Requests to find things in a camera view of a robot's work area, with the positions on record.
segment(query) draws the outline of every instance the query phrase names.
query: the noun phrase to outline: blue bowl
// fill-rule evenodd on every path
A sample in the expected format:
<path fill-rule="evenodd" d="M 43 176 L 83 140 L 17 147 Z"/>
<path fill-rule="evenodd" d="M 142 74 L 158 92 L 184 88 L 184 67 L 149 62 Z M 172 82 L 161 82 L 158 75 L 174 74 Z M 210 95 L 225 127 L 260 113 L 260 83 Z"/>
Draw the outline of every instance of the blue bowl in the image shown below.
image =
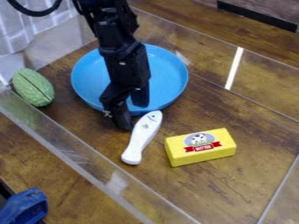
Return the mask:
<path fill-rule="evenodd" d="M 146 108 L 133 105 L 130 97 L 126 106 L 131 116 L 141 116 L 169 106 L 188 83 L 185 65 L 169 51 L 154 45 L 145 45 L 150 68 L 149 104 Z M 98 50 L 86 53 L 77 61 L 70 73 L 70 85 L 82 101 L 102 111 L 98 97 L 109 83 L 107 70 Z"/>

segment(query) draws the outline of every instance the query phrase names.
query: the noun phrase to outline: wooden surface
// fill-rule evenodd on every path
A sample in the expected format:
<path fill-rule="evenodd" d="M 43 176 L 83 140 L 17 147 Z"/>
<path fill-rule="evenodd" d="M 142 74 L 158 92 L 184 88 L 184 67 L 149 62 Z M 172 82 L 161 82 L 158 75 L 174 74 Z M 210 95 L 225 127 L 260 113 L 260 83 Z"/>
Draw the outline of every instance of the wooden surface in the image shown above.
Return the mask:
<path fill-rule="evenodd" d="M 192 1 L 180 4 L 165 3 L 166 1 L 131 1 L 133 6 L 188 25 L 192 29 L 213 33 L 216 38 L 221 33 L 221 39 L 228 42 L 244 45 L 250 50 L 257 49 L 258 53 L 273 55 L 288 64 L 297 63 L 297 48 L 293 47 L 290 52 L 286 49 L 288 46 L 290 48 L 288 44 L 296 37 L 286 32 L 268 28 L 260 23 L 252 24 L 244 18 L 221 12 L 210 10 L 208 13 L 204 7 L 196 8 Z M 209 17 L 196 18 L 194 15 L 200 11 L 205 11 Z M 229 21 L 229 24 L 218 27 L 218 20 L 212 18 L 221 18 L 221 21 Z M 158 27 L 152 28 L 154 32 L 161 28 Z M 168 43 L 170 49 L 181 52 L 182 46 L 188 46 L 189 42 L 178 38 L 180 30 L 174 28 L 174 31 L 177 35 L 169 35 L 166 38 L 164 35 L 156 36 L 156 39 L 149 39 L 150 43 Z M 248 31 L 252 31 L 252 35 L 244 38 L 241 33 Z M 145 39 L 142 31 L 137 35 Z M 273 45 L 276 36 L 282 37 L 276 41 L 280 41 L 280 45 Z M 206 39 L 201 43 L 208 51 L 210 40 Z M 222 69 L 226 68 L 212 66 L 221 62 L 213 58 L 221 55 L 218 58 L 229 63 L 233 46 L 229 48 L 226 45 L 218 45 L 220 49 L 226 51 L 210 52 L 209 57 L 204 59 L 201 57 L 205 54 L 198 53 L 204 69 L 196 71 L 197 64 L 190 65 L 194 75 L 190 75 L 188 87 L 178 100 L 162 110 L 162 126 L 144 151 L 142 163 L 138 166 L 127 166 L 118 159 L 126 147 L 129 133 L 113 127 L 111 122 L 83 104 L 70 88 L 73 64 L 95 47 L 95 43 L 81 47 L 39 70 L 55 90 L 54 101 L 41 112 L 201 223 L 256 223 L 293 162 L 299 147 L 299 130 L 296 122 L 222 89 L 226 74 Z M 284 112 L 292 114 L 293 109 L 284 106 Z M 50 213 L 45 219 L 47 223 L 138 222 L 2 115 L 0 121 L 0 177 L 15 192 L 30 186 L 43 190 L 50 204 Z M 228 129 L 236 141 L 236 155 L 170 168 L 164 152 L 164 139 L 222 127 Z"/>
<path fill-rule="evenodd" d="M 217 7 L 216 0 L 193 0 L 200 4 L 206 4 L 208 6 Z M 256 11 L 272 18 L 278 18 L 299 25 L 299 3 L 296 0 L 221 0 L 221 2 L 233 4 L 242 9 Z"/>

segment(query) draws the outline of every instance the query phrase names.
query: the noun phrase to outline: red label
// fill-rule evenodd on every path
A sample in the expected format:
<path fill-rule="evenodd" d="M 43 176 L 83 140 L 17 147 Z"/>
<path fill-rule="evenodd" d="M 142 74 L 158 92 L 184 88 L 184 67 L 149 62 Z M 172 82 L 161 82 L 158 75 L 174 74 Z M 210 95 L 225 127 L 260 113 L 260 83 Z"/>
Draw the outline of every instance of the red label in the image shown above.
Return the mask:
<path fill-rule="evenodd" d="M 221 146 L 220 142 L 214 142 L 214 143 L 208 143 L 204 145 L 198 145 L 198 146 L 188 146 L 184 147 L 185 152 L 190 152 L 190 151 L 208 151 L 212 150 L 214 147 Z"/>

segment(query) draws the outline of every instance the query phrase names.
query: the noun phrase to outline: wooden table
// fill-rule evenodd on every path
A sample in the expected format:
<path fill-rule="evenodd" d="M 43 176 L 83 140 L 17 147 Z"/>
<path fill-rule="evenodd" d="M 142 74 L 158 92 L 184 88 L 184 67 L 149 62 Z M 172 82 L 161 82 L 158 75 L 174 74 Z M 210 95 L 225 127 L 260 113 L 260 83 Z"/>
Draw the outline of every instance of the wooden table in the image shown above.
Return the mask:
<path fill-rule="evenodd" d="M 169 2 L 131 0 L 130 4 L 174 23 L 299 66 L 294 34 L 192 1 Z M 201 223 L 256 223 L 297 154 L 297 87 L 292 83 L 297 73 L 286 76 L 285 80 L 281 76 L 270 76 L 264 83 L 272 85 L 261 88 L 260 76 L 270 75 L 272 62 L 265 62 L 269 66 L 260 69 L 260 60 L 256 62 L 257 57 L 248 54 L 241 70 L 244 75 L 240 76 L 244 78 L 237 80 L 233 93 L 222 88 L 222 69 L 233 59 L 236 47 L 217 42 L 222 53 L 214 54 L 209 38 L 193 40 L 192 43 L 186 38 L 180 38 L 185 30 L 177 26 L 170 26 L 172 32 L 165 37 L 166 28 L 150 26 L 153 21 L 152 17 L 142 23 L 148 23 L 148 27 L 160 35 L 146 38 L 142 30 L 137 33 L 139 39 L 178 52 L 188 51 L 196 42 L 198 46 L 206 46 L 206 52 L 210 53 L 206 56 L 200 52 L 188 52 L 190 61 L 194 61 L 189 66 L 193 73 L 189 84 L 177 101 L 162 110 L 162 126 L 144 151 L 142 163 L 129 166 L 119 162 L 118 156 L 126 147 L 129 133 L 114 128 L 111 122 L 85 105 L 70 87 L 73 64 L 97 47 L 97 43 L 81 47 L 39 69 L 55 90 L 54 101 L 41 108 L 41 112 Z M 246 77 L 248 71 L 260 75 Z M 280 84 L 290 85 L 286 91 L 277 88 Z M 264 97 L 252 95 L 254 89 L 245 88 L 252 85 L 256 85 L 256 91 Z M 270 99 L 270 91 L 260 92 L 272 88 L 277 88 L 281 97 L 278 105 L 265 100 Z M 46 223 L 139 222 L 2 115 L 0 120 L 0 177 L 15 192 L 31 186 L 45 192 L 50 207 Z M 164 139 L 222 127 L 236 141 L 236 155 L 172 168 L 164 153 Z"/>

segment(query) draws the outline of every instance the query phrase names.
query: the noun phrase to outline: black cable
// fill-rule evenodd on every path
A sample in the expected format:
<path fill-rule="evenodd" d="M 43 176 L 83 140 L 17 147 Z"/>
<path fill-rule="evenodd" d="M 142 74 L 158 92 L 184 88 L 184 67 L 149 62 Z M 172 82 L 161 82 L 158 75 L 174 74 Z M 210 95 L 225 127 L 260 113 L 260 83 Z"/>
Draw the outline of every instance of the black cable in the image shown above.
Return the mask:
<path fill-rule="evenodd" d="M 6 2 L 14 7 L 15 10 L 18 10 L 23 15 L 30 16 L 30 17 L 43 17 L 43 16 L 49 15 L 53 11 L 55 11 L 59 8 L 59 5 L 61 5 L 61 0 L 55 0 L 49 9 L 34 11 L 34 10 L 25 9 L 15 2 L 15 0 L 6 0 Z"/>

